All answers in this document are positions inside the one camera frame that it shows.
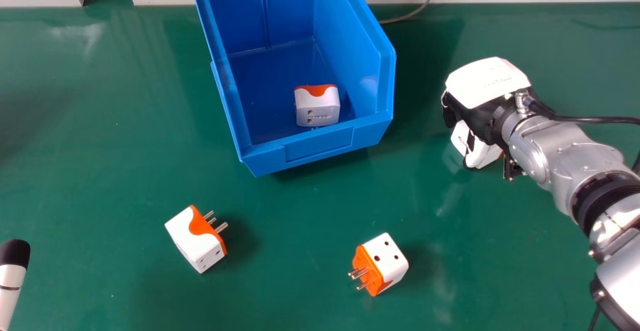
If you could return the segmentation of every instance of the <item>green table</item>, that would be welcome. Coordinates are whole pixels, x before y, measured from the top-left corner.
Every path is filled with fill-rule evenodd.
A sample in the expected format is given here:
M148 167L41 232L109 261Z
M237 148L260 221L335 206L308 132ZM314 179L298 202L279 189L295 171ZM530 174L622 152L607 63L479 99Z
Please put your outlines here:
M451 71L502 56L558 112L637 115L640 5L430 6L384 28L398 63L379 145L254 178L195 8L87 3L0 10L0 240L32 245L11 331L588 326L587 240L533 181L461 169L439 98ZM633 126L586 129L640 147ZM230 225L202 275L164 227L189 204ZM346 273L383 232L410 268L372 298Z

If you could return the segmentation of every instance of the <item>blue plastic storage bin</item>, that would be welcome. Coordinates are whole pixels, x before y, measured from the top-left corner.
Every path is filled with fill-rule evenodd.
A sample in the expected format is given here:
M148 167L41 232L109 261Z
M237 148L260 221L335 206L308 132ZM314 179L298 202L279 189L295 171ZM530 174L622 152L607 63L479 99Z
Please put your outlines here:
M196 0L240 160L254 176L380 142L396 52L364 0ZM340 121L297 126L295 87L338 85Z

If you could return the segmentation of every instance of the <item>orange plastic part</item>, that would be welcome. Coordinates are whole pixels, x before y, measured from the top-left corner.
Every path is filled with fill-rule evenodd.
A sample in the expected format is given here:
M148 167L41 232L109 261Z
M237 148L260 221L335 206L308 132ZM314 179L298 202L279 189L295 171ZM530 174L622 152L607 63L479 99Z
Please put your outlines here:
M309 95L311 95L313 97L320 97L320 96L323 96L325 94L325 92L327 91L327 89L329 89L330 87L338 88L338 86L332 85L332 84L326 84L326 85L304 85L304 86L299 86L299 87L296 87L296 88L303 88L307 92L309 92Z
M189 232L198 236L211 234L215 236L215 238L220 242L220 246L222 246L222 253L227 255L227 247L225 246L225 242L222 240L222 237L216 232L216 230L204 219L203 215L198 211L196 206L191 205L189 208L193 211L193 218L189 224Z
M355 270L363 270L366 269L366 273L359 278L359 280L364 284L368 283L366 286L366 291L369 295L376 297L382 290L386 289L393 280L389 280L387 282L382 278L382 274L380 270L376 267L375 263L371 259L371 256L367 253L364 246L360 245L356 248L356 255L351 262L353 268Z

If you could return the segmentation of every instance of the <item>black cable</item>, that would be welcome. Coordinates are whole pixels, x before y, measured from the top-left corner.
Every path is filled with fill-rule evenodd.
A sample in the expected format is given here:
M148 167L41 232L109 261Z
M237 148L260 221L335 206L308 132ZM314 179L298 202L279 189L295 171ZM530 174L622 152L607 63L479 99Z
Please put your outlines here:
M596 324L598 324L598 317L600 313L601 313L601 310L599 306L596 306L596 310L593 311L593 316L591 317L591 322L589 324L589 328L587 328L587 331L594 331Z
M614 116L591 116L591 117L569 117L559 116L554 110L538 100L532 100L528 108L551 121L558 122L574 122L576 124L633 124L640 126L640 118L638 117L614 117ZM635 158L631 171L640 174L640 152Z

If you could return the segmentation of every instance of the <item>gray cable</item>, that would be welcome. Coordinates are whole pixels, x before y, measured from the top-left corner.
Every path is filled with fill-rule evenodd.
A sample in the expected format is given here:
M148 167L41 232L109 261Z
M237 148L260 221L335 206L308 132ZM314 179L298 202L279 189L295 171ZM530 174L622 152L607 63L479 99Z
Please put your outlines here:
M430 1L431 0L426 0L416 10L413 10L412 12L409 12L408 14L405 14L404 16L400 16L400 17L396 17L396 18L390 18L390 19L383 19L382 21L380 21L380 25L393 24L394 22L400 22L400 21L404 21L406 19L409 19L410 17L414 17L414 16L420 14L420 12L422 12L422 10L424 10L427 7L427 5L429 5Z

